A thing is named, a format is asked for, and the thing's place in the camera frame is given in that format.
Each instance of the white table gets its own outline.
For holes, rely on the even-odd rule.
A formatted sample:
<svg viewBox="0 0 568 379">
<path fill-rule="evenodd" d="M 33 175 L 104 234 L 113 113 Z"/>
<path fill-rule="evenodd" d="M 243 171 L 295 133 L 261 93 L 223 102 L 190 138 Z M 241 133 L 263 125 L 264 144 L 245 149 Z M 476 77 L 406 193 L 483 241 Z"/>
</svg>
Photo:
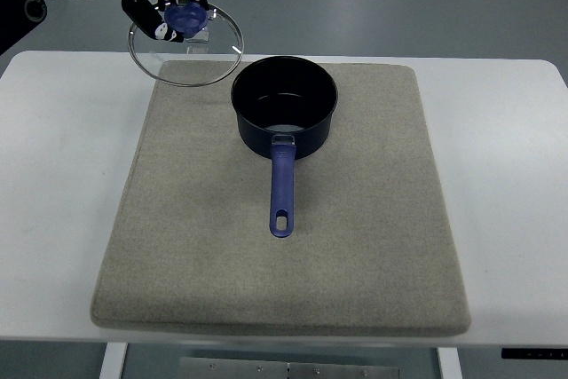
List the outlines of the white table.
<svg viewBox="0 0 568 379">
<path fill-rule="evenodd" d="M 261 339 L 95 327 L 91 296 L 154 81 L 126 53 L 31 51 L 0 79 L 0 339 L 566 346 L 568 89 L 556 68 L 315 60 L 415 70 L 469 299 L 466 334 Z"/>
</svg>

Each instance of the saucepan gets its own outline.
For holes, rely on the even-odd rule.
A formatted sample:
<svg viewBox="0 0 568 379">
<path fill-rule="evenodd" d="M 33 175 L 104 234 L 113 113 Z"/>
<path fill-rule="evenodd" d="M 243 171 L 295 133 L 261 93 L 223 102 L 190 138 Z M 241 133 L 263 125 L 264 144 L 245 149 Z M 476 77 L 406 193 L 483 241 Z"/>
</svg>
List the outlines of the saucepan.
<svg viewBox="0 0 568 379">
<path fill-rule="evenodd" d="M 308 59 L 268 57 L 237 75 L 231 100 L 243 142 L 272 159 L 269 228 L 288 237 L 294 229 L 294 161 L 326 141 L 337 104 L 335 82 Z"/>
</svg>

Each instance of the blue handle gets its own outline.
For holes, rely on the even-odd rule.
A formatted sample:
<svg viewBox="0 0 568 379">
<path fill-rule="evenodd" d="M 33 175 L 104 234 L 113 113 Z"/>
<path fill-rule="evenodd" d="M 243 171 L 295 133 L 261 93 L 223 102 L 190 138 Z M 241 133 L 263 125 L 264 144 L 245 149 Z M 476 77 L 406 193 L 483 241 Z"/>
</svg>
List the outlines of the blue handle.
<svg viewBox="0 0 568 379">
<path fill-rule="evenodd" d="M 275 237 L 288 237 L 294 229 L 296 146 L 291 142 L 272 142 L 271 156 L 270 232 Z"/>
</svg>

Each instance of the gray floor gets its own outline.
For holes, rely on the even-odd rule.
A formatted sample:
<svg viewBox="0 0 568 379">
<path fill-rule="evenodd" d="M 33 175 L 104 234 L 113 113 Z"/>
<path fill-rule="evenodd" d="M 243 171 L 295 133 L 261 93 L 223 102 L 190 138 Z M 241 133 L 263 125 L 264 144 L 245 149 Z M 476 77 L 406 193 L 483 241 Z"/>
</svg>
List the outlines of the gray floor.
<svg viewBox="0 0 568 379">
<path fill-rule="evenodd" d="M 246 53 L 545 59 L 568 81 L 568 0 L 210 1 L 237 20 Z M 130 23 L 120 0 L 56 0 L 48 8 L 47 20 L 0 57 L 0 73 L 20 51 L 126 51 Z M 96 377 L 101 346 L 77 345 L 1 343 L 0 377 Z M 461 356 L 466 379 L 567 376 L 561 362 L 505 361 L 498 350 Z M 81 373 L 66 370 L 78 360 Z M 129 363 L 126 375 L 136 368 Z"/>
</svg>

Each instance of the metal plate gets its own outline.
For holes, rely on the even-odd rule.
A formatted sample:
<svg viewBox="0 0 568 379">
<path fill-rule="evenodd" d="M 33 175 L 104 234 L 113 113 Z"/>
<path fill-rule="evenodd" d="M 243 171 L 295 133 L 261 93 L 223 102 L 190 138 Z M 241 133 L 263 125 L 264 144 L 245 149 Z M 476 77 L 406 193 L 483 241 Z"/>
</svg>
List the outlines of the metal plate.
<svg viewBox="0 0 568 379">
<path fill-rule="evenodd" d="M 178 379 L 399 379 L 395 367 L 182 357 Z"/>
</svg>

